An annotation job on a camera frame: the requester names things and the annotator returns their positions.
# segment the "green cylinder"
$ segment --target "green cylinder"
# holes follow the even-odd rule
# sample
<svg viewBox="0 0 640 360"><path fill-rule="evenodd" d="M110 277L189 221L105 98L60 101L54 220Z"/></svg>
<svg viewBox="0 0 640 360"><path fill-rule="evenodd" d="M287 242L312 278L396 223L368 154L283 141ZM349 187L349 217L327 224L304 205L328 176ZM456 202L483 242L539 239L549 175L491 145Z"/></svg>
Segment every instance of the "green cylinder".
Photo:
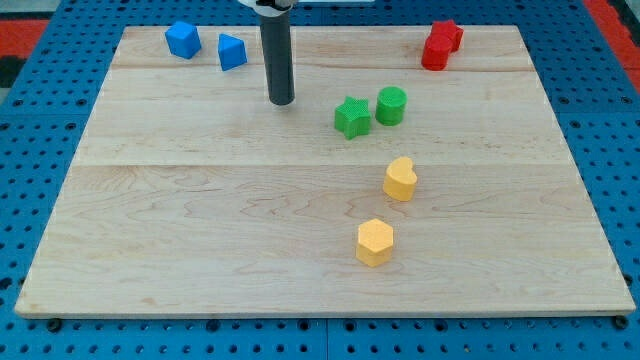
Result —
<svg viewBox="0 0 640 360"><path fill-rule="evenodd" d="M407 94L399 87L390 86L380 90L376 119L385 126L394 126L402 122L404 108L407 105Z"/></svg>

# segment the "blue pegboard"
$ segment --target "blue pegboard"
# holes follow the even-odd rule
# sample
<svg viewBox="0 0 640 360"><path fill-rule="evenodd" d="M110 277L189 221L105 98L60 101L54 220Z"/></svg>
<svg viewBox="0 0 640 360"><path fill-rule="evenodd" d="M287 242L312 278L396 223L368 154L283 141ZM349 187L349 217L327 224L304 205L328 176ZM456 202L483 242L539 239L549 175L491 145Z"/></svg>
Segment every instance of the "blue pegboard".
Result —
<svg viewBox="0 0 640 360"><path fill-rule="evenodd" d="M13 306L126 25L255 25L236 0L63 0L0 108L0 359L640 358L640 317L31 321ZM296 25L516 24L636 302L640 100L578 0L300 6Z"/></svg>

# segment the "green block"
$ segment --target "green block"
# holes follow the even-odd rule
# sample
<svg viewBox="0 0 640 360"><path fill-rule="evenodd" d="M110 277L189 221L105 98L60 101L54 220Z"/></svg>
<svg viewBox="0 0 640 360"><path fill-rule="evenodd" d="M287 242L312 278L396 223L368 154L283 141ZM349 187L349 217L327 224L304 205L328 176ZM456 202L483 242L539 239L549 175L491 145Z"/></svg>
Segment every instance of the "green block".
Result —
<svg viewBox="0 0 640 360"><path fill-rule="evenodd" d="M402 122L406 105L407 94L404 90L395 86L386 87L378 94L376 119L382 125L398 125Z"/></svg>
<svg viewBox="0 0 640 360"><path fill-rule="evenodd" d="M367 99L347 96L344 103L336 108L334 127L343 132L347 140L369 134L370 122L371 113Z"/></svg>

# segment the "yellow block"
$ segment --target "yellow block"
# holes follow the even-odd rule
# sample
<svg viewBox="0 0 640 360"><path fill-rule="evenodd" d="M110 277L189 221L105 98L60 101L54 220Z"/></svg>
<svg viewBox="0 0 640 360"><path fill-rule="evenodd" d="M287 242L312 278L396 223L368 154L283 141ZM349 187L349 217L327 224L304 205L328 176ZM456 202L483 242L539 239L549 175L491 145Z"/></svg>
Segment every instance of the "yellow block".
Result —
<svg viewBox="0 0 640 360"><path fill-rule="evenodd" d="M413 198L416 182L418 176L413 172L413 160L399 157L387 167L382 190L396 200L409 201Z"/></svg>
<svg viewBox="0 0 640 360"><path fill-rule="evenodd" d="M393 250L393 228L373 219L358 226L358 246L356 258L375 267L391 259Z"/></svg>

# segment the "hexagonal prism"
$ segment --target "hexagonal prism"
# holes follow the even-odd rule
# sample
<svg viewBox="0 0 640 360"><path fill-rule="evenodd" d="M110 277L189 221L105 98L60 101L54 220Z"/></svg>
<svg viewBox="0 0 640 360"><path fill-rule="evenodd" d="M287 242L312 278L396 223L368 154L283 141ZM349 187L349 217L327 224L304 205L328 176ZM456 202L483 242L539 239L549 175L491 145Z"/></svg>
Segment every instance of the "hexagonal prism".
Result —
<svg viewBox="0 0 640 360"><path fill-rule="evenodd" d="M356 258L376 267L391 259L393 228L381 220L373 219L358 226Z"/></svg>

